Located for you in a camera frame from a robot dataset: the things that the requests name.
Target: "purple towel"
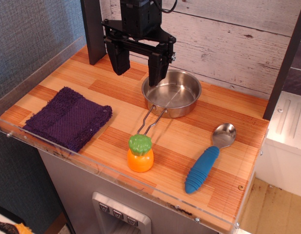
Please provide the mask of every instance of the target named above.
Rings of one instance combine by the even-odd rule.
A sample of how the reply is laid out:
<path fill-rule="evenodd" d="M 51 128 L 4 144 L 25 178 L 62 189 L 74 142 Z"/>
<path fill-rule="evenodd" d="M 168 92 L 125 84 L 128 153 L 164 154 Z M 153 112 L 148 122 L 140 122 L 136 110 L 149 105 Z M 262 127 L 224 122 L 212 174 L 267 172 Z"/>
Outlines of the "purple towel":
<path fill-rule="evenodd" d="M 111 117 L 110 106 L 98 105 L 64 87 L 23 128 L 78 152 Z"/>

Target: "metal pan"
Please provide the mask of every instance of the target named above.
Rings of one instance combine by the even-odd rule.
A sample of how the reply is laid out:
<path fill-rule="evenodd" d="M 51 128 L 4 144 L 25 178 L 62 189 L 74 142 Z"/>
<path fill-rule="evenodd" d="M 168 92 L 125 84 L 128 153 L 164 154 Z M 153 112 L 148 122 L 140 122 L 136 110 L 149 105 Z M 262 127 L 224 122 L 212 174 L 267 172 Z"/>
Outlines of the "metal pan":
<path fill-rule="evenodd" d="M 168 70 L 166 78 L 161 80 L 157 86 L 149 86 L 149 78 L 142 84 L 142 93 L 149 109 L 146 114 L 143 125 L 137 131 L 139 132 L 145 126 L 148 115 L 153 112 L 158 115 L 158 119 L 151 124 L 148 130 L 154 126 L 161 117 L 178 118 L 187 115 L 196 106 L 197 99 L 201 94 L 201 84 L 188 72 L 180 70 Z"/>

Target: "button panel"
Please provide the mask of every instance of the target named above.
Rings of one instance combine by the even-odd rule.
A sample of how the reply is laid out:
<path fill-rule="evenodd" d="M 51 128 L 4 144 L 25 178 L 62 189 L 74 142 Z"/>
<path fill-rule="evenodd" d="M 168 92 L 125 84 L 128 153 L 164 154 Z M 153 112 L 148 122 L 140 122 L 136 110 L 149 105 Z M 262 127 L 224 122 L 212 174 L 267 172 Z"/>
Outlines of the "button panel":
<path fill-rule="evenodd" d="M 116 218 L 119 218 L 119 219 L 123 219 L 123 214 L 117 210 L 113 210 L 113 215 L 116 217 Z"/>
<path fill-rule="evenodd" d="M 100 203 L 100 202 L 99 202 L 99 206 L 100 206 L 100 209 L 101 209 L 102 211 L 105 211 L 105 212 L 107 212 L 107 213 L 110 212 L 110 208 L 109 208 L 107 205 L 104 205 L 103 203 Z"/>
<path fill-rule="evenodd" d="M 129 224 L 131 224 L 132 226 L 137 227 L 137 221 L 134 218 L 131 218 L 131 217 L 128 216 L 127 219 L 128 219 Z"/>

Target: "screw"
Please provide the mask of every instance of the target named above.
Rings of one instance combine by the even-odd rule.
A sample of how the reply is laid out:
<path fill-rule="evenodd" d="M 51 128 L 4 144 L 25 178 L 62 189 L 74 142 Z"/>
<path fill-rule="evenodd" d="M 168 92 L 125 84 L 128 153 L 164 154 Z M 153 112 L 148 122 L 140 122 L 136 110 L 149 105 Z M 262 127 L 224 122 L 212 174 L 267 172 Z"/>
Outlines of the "screw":
<path fill-rule="evenodd" d="M 243 185 L 239 185 L 239 186 L 238 186 L 238 189 L 239 189 L 240 191 L 243 191 L 243 190 L 245 189 L 245 187 L 244 187 Z"/>
<path fill-rule="evenodd" d="M 172 58 L 172 62 L 174 62 L 175 61 L 175 53 L 173 53 L 173 55 L 171 56 L 171 58 Z"/>

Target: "wooden table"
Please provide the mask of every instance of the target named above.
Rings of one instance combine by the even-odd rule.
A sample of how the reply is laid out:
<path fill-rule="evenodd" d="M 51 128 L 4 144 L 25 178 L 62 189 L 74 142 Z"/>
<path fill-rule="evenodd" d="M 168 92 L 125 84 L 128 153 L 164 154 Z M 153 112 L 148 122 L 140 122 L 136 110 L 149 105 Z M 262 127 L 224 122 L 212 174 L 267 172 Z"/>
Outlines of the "wooden table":
<path fill-rule="evenodd" d="M 0 127 L 29 144 L 99 174 L 169 209 L 229 233 L 238 221 L 246 188 L 253 173 L 268 121 L 262 116 L 267 101 L 201 82 L 202 94 L 188 115 L 162 118 L 152 127 L 155 162 L 145 173 L 127 166 L 129 137 L 136 134 L 148 109 L 141 93 L 148 76 L 145 65 L 131 62 L 131 69 L 117 76 L 108 56 L 89 65 L 84 47 L 43 82 L 7 110 Z M 34 137 L 20 128 L 54 95 L 68 86 L 100 105 L 109 105 L 113 117 L 78 154 Z M 157 119 L 151 114 L 146 124 Z M 212 145 L 211 135 L 222 123 L 232 123 L 237 136 L 223 148 L 208 178 L 193 194 L 186 194 L 184 181 L 202 152 Z"/>

